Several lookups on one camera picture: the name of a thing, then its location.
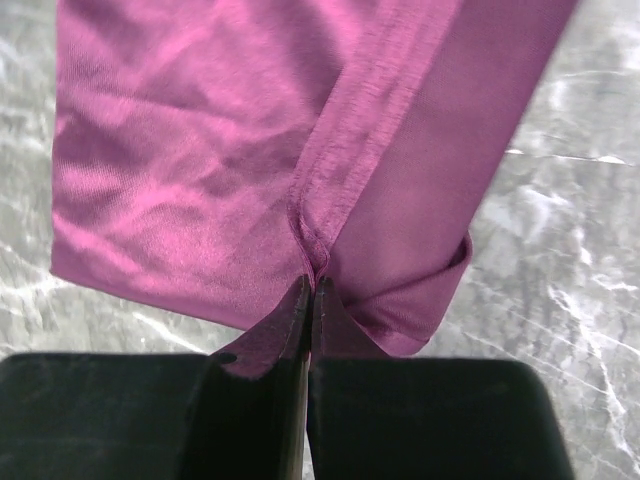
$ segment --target marble surface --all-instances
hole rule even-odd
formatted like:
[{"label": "marble surface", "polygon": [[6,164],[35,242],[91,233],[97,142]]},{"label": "marble surface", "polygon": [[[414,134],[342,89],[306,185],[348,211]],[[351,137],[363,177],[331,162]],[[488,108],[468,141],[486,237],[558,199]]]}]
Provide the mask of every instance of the marble surface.
[{"label": "marble surface", "polygon": [[[216,350],[238,332],[48,273],[54,18],[53,0],[0,2],[0,357]],[[473,265],[421,352],[534,366],[579,479],[640,479],[637,212],[640,3],[584,0],[476,216]]]}]

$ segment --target garment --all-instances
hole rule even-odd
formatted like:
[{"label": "garment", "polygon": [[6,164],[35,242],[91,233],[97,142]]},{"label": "garment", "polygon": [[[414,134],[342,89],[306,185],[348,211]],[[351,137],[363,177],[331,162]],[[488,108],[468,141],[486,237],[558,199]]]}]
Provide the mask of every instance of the garment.
[{"label": "garment", "polygon": [[435,332],[575,0],[58,0],[52,272],[250,328],[334,278]]}]

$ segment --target gray marble countertop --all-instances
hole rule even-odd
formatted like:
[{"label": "gray marble countertop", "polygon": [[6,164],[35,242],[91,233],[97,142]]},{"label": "gray marble countertop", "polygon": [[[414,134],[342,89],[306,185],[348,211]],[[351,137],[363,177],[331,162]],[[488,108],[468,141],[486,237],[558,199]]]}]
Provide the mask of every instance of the gray marble countertop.
[{"label": "gray marble countertop", "polygon": [[[48,273],[55,4],[0,2],[0,357],[210,352],[238,332]],[[531,364],[579,479],[640,479],[640,3],[584,0],[422,355]],[[312,478],[307,457],[305,478]]]}]

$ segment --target shiny cloth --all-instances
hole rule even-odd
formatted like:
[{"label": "shiny cloth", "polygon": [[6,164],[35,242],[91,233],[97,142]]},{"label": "shiny cloth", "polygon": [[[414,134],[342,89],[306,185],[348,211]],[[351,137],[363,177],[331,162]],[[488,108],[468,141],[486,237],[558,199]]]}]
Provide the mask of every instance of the shiny cloth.
[{"label": "shiny cloth", "polygon": [[58,0],[52,272],[241,329],[329,274],[418,351],[574,4]]}]

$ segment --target purple fabric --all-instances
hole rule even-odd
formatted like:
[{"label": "purple fabric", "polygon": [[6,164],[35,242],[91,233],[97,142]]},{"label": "purple fabric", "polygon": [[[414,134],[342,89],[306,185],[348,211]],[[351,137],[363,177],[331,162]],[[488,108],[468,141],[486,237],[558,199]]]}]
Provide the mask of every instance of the purple fabric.
[{"label": "purple fabric", "polygon": [[58,0],[52,272],[249,328],[329,273],[438,326],[575,0]]}]

